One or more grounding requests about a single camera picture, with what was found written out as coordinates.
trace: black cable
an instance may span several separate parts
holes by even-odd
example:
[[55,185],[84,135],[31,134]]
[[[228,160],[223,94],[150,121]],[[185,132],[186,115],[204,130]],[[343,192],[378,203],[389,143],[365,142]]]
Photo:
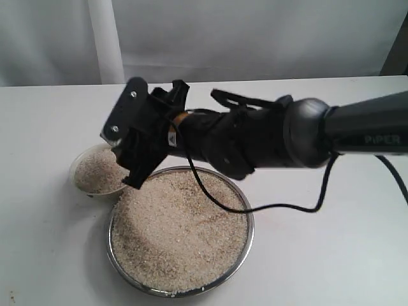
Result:
[[182,143],[182,146],[184,148],[184,152],[186,153],[186,158],[189,162],[191,171],[193,172],[193,175],[198,183],[198,185],[200,186],[201,190],[203,191],[203,193],[207,196],[207,198],[209,198],[212,202],[214,202],[214,204],[216,204],[218,207],[222,208],[223,210],[226,210],[227,212],[233,212],[235,214],[251,214],[253,212],[257,212],[259,210],[264,210],[264,209],[268,209],[268,208],[275,208],[275,207],[285,207],[285,208],[291,208],[291,209],[295,209],[295,210],[299,210],[301,212],[308,212],[308,213],[314,213],[314,212],[318,212],[320,210],[320,208],[323,205],[323,201],[324,201],[324,196],[326,195],[326,190],[327,190],[327,184],[329,181],[329,176],[330,176],[330,172],[333,168],[334,162],[336,161],[336,159],[338,158],[338,154],[333,155],[326,167],[326,170],[324,171],[324,175],[323,175],[323,182],[321,184],[321,189],[320,189],[320,195],[319,195],[319,199],[317,200],[316,206],[314,208],[306,208],[306,207],[301,207],[301,206],[297,206],[297,205],[292,205],[292,204],[285,204],[285,203],[276,203],[276,204],[268,204],[268,205],[263,205],[260,207],[256,207],[256,208],[251,208],[251,209],[235,209],[235,208],[231,208],[231,207],[227,207],[224,204],[220,203],[217,199],[215,199],[208,191],[207,189],[204,187],[203,182],[201,181],[200,177],[198,176],[197,173],[197,169],[193,164],[193,160],[191,159],[190,153],[186,147],[186,143],[184,142],[182,133],[179,130],[179,127],[170,119],[166,118],[166,120],[170,123],[170,125],[173,127],[173,129],[176,131],[177,136],[179,137],[180,142]]
[[387,167],[387,169],[389,169],[389,171],[391,172],[391,174],[393,175],[393,177],[395,179],[395,182],[397,182],[398,187],[400,188],[401,193],[405,198],[405,201],[408,204],[407,186],[405,186],[404,181],[402,180],[402,177],[397,172],[397,169],[395,169],[393,164],[391,164],[391,162],[388,159],[386,159],[384,156],[376,155],[376,158],[378,158],[385,165],[385,167]]

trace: white tabletop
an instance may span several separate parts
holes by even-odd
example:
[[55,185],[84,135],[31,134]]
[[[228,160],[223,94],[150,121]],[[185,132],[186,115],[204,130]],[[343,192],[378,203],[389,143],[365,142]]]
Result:
[[[188,107],[221,109],[209,96],[213,87],[344,105],[406,91],[408,78],[191,84]],[[221,287],[167,300],[129,286],[105,253],[111,205],[67,181],[72,160],[102,142],[99,132],[121,91],[121,85],[0,88],[0,305],[408,305],[408,206],[370,156],[339,159],[319,213],[256,213],[249,257]],[[408,159],[391,160],[408,182]],[[180,164],[186,161],[168,157],[161,167]],[[253,207],[313,206],[322,173],[259,170],[238,185]]]

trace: beige granular material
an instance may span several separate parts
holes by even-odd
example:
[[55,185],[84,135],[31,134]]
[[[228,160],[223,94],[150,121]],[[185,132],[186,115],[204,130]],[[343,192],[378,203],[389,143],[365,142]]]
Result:
[[[245,208],[221,179],[199,174],[221,203]],[[136,281],[171,293],[202,288],[218,279],[235,263],[246,239],[246,216],[213,204],[191,171],[150,179],[139,191],[126,188],[112,233],[121,267]]]
[[75,171],[75,184],[87,193],[109,193],[124,184],[122,179],[129,171],[116,163],[115,154],[110,149],[89,154]]

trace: white curtain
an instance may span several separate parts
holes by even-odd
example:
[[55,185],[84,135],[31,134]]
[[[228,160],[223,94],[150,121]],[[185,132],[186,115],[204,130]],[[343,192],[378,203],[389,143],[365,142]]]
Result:
[[0,0],[0,85],[377,75],[407,0]]

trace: stainless steel bowl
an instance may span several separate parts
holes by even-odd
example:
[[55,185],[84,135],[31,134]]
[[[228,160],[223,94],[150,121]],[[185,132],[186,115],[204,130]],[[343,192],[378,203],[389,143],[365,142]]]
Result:
[[[229,178],[225,177],[224,175],[214,172],[212,170],[208,170],[205,168],[200,168],[200,167],[196,167],[196,169],[200,172],[205,172],[205,173],[209,173],[211,175],[215,175],[216,177],[219,177],[220,179],[222,179],[223,181],[225,181],[225,183],[227,183],[232,190],[234,190],[237,194],[237,196],[242,200],[242,202],[244,203],[245,208],[250,208],[251,206],[249,205],[249,202],[247,200],[247,198],[244,196],[244,194],[242,193],[242,191],[234,184],[232,183],[232,181],[229,180]],[[177,166],[177,167],[171,167],[171,168],[165,168],[159,171],[154,172],[150,178],[156,177],[158,175],[164,175],[164,174],[168,174],[168,173],[173,173],[173,172],[181,172],[181,171],[190,171],[190,167],[188,166]],[[247,214],[247,241],[245,243],[245,246],[241,252],[241,254],[239,255],[237,261],[235,262],[235,264],[229,268],[222,276],[220,276],[217,280],[211,282],[210,284],[208,284],[205,287],[199,288],[199,289],[194,289],[194,290],[190,290],[184,293],[177,293],[177,294],[172,294],[170,292],[167,291],[161,291],[161,290],[156,290],[154,288],[150,288],[147,287],[143,284],[141,284],[140,282],[138,282],[137,280],[135,280],[134,278],[132,278],[129,274],[127,274],[124,269],[120,266],[120,264],[118,263],[115,253],[113,251],[113,246],[112,246],[112,230],[113,230],[113,223],[114,223],[114,219],[115,219],[115,207],[112,209],[109,219],[108,219],[108,231],[107,231],[107,235],[106,235],[106,246],[108,249],[108,256],[110,259],[110,262],[112,263],[113,267],[120,273],[120,275],[128,282],[130,283],[130,285],[132,285],[133,287],[148,293],[150,295],[156,295],[156,296],[161,296],[161,297],[166,297],[166,298],[182,298],[185,296],[192,296],[192,295],[198,295],[200,293],[204,293],[207,292],[215,287],[220,286],[223,282],[225,282],[227,279],[229,279],[242,265],[242,263],[244,262],[244,260],[246,259],[249,250],[251,249],[252,246],[252,240],[254,239],[254,216],[252,214]]]

